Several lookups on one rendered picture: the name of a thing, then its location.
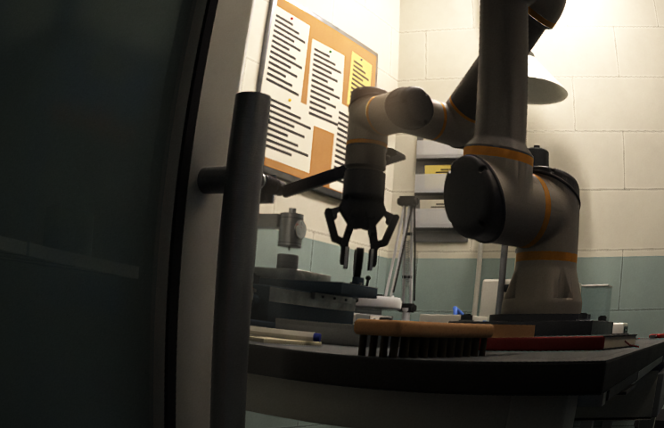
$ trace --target table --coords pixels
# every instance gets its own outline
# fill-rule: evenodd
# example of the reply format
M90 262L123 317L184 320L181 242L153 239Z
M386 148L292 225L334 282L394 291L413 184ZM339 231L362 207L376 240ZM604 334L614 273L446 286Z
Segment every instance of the table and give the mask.
M664 359L639 348L488 352L467 358L368 358L337 345L252 343L247 409L348 428L567 428Z

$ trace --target black tabletop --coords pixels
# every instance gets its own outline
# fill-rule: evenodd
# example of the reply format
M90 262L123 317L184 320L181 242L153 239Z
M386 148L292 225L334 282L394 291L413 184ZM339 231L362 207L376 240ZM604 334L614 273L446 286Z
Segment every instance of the black tabletop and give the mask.
M358 357L357 348L251 343L249 373L352 388L476 395L602 394L664 355L664 339L616 350Z

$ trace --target tripod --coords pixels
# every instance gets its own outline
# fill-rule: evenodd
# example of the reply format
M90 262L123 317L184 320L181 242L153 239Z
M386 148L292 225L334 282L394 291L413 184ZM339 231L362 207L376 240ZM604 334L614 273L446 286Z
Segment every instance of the tripod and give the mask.
M410 312L417 310L417 306L414 304L414 283L417 272L414 245L414 216L419 201L419 198L416 196L401 196L398 198L398 205L403 207L403 210L400 216L396 241L393 246L389 277L387 278L386 289L384 290L384 296L393 297L393 294L396 292L396 286L398 285L400 269L403 268L403 289L401 292L403 305L401 312L403 312L404 321L409 321Z

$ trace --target lamp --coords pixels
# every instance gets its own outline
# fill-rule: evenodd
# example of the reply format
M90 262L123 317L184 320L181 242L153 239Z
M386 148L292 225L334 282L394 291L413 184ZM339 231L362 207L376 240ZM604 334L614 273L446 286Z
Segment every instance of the lamp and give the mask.
M533 53L529 53L527 60L529 68L529 104L559 103L567 98L567 89L562 87L560 82L541 65Z

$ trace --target cork board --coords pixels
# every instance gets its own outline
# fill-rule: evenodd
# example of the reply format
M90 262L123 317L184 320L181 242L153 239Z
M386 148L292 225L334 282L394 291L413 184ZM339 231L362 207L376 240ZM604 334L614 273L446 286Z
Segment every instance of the cork board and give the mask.
M350 94L376 86L376 75L375 52L294 3L271 0L258 75L258 91L272 97L265 166L292 179L342 166Z

